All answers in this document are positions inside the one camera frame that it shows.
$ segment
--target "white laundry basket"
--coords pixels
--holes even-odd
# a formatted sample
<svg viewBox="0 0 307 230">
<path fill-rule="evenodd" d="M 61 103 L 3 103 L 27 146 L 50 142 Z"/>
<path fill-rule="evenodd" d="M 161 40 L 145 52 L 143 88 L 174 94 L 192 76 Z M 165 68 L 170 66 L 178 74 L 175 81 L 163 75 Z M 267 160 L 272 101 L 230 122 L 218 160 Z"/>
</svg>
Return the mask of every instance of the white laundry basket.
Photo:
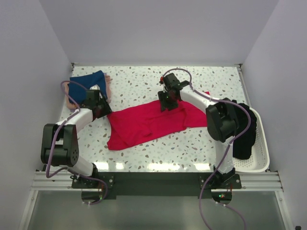
<svg viewBox="0 0 307 230">
<path fill-rule="evenodd" d="M 256 110 L 250 108 L 257 117 L 256 142 L 252 147 L 252 154 L 248 160 L 234 158 L 236 172 L 260 173 L 268 169 L 270 157 L 260 115 Z"/>
</svg>

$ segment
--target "red cloth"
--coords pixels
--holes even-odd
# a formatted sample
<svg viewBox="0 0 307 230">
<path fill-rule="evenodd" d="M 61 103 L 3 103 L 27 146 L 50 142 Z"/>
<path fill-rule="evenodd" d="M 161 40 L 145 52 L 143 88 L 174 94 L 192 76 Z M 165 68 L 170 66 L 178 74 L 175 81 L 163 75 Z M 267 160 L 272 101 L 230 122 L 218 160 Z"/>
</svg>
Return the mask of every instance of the red cloth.
<svg viewBox="0 0 307 230">
<path fill-rule="evenodd" d="M 190 103 L 178 102 L 179 107 L 161 112 L 160 102 L 153 101 L 118 112 L 107 117 L 111 124 L 109 150 L 123 150 L 154 140 L 187 127 L 206 127 L 204 112 Z"/>
</svg>

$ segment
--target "speckled table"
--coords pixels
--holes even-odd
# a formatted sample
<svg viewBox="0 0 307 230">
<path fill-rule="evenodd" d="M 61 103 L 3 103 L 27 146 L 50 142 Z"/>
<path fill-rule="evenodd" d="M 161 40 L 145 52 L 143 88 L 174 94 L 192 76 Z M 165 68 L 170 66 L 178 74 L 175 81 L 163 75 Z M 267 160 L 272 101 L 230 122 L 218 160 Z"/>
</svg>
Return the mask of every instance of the speckled table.
<svg viewBox="0 0 307 230">
<path fill-rule="evenodd" d="M 102 70 L 111 76 L 111 109 L 119 111 L 157 100 L 162 74 L 173 67 L 75 67 L 73 76 Z M 236 67 L 181 67 L 193 76 L 193 85 L 219 98 L 245 102 Z M 180 81 L 189 77 L 175 71 Z M 70 114 L 63 108 L 61 119 Z M 99 171 L 117 172 L 211 172 L 215 164 L 215 146 L 206 128 L 188 128 L 138 146 L 110 151 L 107 142 L 111 127 L 106 117 L 87 125 L 78 133 L 80 155 L 94 162 Z"/>
</svg>

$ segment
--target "black cloth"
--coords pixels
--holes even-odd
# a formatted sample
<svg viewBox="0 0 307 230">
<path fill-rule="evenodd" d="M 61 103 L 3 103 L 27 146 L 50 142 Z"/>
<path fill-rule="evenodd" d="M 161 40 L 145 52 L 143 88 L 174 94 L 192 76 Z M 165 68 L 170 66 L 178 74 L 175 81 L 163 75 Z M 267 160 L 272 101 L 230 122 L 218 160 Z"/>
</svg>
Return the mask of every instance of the black cloth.
<svg viewBox="0 0 307 230">
<path fill-rule="evenodd" d="M 256 129 L 257 129 L 257 118 L 255 114 L 249 109 L 249 106 L 243 103 L 239 103 L 240 106 L 248 111 L 251 118 L 251 124 L 249 129 L 238 139 L 234 141 L 233 145 L 233 157 L 240 160 L 247 160 L 251 156 L 251 147 L 256 141 Z M 248 117 L 240 108 L 235 107 L 235 112 L 239 120 L 239 128 L 236 134 L 241 133 L 248 125 Z"/>
</svg>

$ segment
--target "blue cloth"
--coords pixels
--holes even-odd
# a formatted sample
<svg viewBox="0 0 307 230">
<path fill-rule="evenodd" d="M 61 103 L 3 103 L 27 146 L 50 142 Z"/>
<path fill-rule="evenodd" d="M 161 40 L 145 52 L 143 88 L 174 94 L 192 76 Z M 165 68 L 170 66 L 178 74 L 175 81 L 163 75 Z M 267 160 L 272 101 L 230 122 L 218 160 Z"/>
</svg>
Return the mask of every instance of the blue cloth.
<svg viewBox="0 0 307 230">
<path fill-rule="evenodd" d="M 105 75 L 101 70 L 96 73 L 92 73 L 92 74 L 85 75 L 85 76 L 71 77 L 70 80 L 83 85 L 87 89 L 90 89 L 94 85 L 98 85 L 100 87 L 100 92 L 107 98 Z M 85 90 L 81 86 L 77 84 L 73 84 L 73 83 L 69 84 L 68 94 L 78 104 L 81 104 L 81 102 L 85 100 L 86 98 Z"/>
</svg>

